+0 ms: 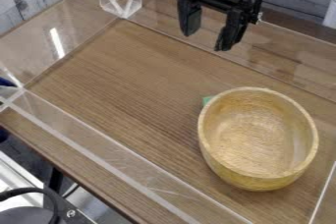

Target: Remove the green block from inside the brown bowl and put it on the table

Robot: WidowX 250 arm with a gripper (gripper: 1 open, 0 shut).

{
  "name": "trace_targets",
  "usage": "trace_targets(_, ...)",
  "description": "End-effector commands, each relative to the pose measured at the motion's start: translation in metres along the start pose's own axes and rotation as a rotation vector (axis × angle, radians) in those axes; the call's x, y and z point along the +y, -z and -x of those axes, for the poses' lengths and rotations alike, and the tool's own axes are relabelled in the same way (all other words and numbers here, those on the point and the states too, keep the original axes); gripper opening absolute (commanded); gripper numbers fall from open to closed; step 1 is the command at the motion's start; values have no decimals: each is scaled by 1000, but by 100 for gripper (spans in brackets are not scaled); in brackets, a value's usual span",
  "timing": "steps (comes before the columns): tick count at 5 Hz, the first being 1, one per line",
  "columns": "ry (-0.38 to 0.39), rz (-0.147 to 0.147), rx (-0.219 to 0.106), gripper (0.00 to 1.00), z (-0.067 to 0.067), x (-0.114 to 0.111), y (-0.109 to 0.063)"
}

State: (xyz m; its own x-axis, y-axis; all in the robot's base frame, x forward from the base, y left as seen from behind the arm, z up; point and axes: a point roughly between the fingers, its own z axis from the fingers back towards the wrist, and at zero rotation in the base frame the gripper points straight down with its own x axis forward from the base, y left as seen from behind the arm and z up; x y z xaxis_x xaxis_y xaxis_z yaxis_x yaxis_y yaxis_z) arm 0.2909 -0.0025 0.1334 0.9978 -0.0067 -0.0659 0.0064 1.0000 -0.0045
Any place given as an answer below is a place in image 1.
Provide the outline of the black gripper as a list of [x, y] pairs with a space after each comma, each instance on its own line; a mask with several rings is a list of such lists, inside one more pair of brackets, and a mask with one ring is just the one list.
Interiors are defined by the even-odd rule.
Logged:
[[[248, 22], [257, 24], [261, 19], [264, 0], [199, 0], [208, 7], [227, 13], [225, 26], [221, 28], [215, 51], [228, 51], [240, 42]], [[177, 0], [181, 33], [191, 36], [201, 26], [201, 4], [197, 0]]]

